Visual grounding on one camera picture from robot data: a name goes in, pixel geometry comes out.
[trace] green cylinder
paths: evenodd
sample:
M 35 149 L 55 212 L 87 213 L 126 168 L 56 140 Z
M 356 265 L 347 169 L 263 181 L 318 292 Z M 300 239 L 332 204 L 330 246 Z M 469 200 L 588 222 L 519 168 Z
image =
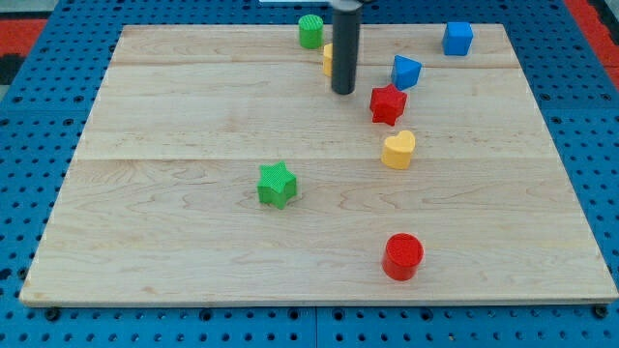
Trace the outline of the green cylinder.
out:
M 299 44 L 301 47 L 314 49 L 322 45 L 322 18 L 315 14 L 306 14 L 299 18 Z

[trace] red cylinder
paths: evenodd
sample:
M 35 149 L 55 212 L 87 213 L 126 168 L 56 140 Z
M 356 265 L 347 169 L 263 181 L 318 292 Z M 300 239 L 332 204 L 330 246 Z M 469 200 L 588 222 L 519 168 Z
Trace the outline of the red cylinder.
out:
M 383 271 L 395 280 L 408 280 L 415 275 L 423 259 L 422 243 L 407 233 L 398 233 L 385 246 Z

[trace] yellow heart block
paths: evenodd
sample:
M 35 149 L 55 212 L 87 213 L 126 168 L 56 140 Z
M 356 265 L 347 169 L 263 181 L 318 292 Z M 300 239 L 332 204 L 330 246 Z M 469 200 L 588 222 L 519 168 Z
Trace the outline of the yellow heart block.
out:
M 325 44 L 322 51 L 322 72 L 331 77 L 333 64 L 333 44 Z
M 403 130 L 396 136 L 385 139 L 383 154 L 380 160 L 390 168 L 406 169 L 415 150 L 415 134 L 410 130 Z

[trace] blue pegboard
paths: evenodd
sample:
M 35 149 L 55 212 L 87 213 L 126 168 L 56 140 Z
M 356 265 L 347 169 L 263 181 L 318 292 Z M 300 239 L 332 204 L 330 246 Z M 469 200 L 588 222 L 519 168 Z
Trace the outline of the blue pegboard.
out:
M 124 24 L 294 24 L 328 7 L 61 0 L 0 105 L 0 347 L 619 346 L 619 307 L 56 309 L 17 300 Z M 503 23 L 619 280 L 619 95 L 558 0 L 380 0 L 365 23 Z

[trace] wooden board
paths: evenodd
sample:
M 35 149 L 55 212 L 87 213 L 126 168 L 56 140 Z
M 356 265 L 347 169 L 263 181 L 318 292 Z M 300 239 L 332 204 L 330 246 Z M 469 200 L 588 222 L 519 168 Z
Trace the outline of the wooden board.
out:
M 604 303 L 615 285 L 500 25 L 467 57 L 443 25 L 364 26 L 358 84 L 330 90 L 294 26 L 129 26 L 21 292 L 32 306 Z M 325 30 L 327 38 L 330 28 Z M 372 87 L 425 67 L 395 127 Z M 382 140 L 417 135 L 409 170 Z M 260 205 L 258 165 L 300 194 Z M 426 258 L 380 259 L 397 232 Z

